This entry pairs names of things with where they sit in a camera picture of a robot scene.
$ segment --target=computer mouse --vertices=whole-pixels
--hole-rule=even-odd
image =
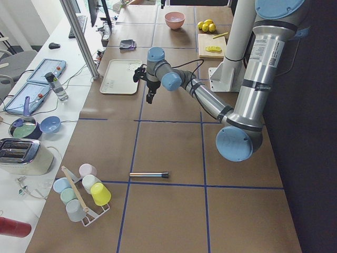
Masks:
[[[56,48],[59,48],[60,46],[61,46],[60,44],[52,42],[52,43],[49,44],[48,47],[49,47],[49,49],[56,49]]]

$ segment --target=pot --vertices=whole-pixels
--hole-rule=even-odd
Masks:
[[[23,117],[14,121],[9,127],[9,134],[11,137],[18,139],[35,139],[37,140],[42,131],[40,130],[39,123],[34,117],[29,115],[29,96],[25,99]]]

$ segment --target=red can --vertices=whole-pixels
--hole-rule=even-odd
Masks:
[[[25,237],[32,230],[28,223],[0,217],[0,235]]]

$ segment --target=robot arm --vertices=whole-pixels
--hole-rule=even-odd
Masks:
[[[146,101],[152,103],[161,84],[169,91],[182,87],[210,115],[225,125],[216,137],[219,153],[230,161],[248,159],[262,144],[262,112],[272,89],[284,44],[296,34],[309,10],[310,0],[293,1],[292,6],[286,7],[285,2],[255,1],[258,17],[253,32],[256,39],[235,108],[222,101],[193,73],[173,69],[160,47],[148,51],[147,72],[143,67],[135,71],[134,81],[139,78],[147,81],[149,91]]]

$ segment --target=wooden cutting board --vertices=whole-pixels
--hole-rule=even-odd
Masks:
[[[210,58],[223,58],[226,52],[226,39],[224,36],[215,38],[216,34],[198,34],[198,52],[199,57],[210,57]],[[221,47],[221,52],[208,52],[205,50],[207,46],[219,46]]]

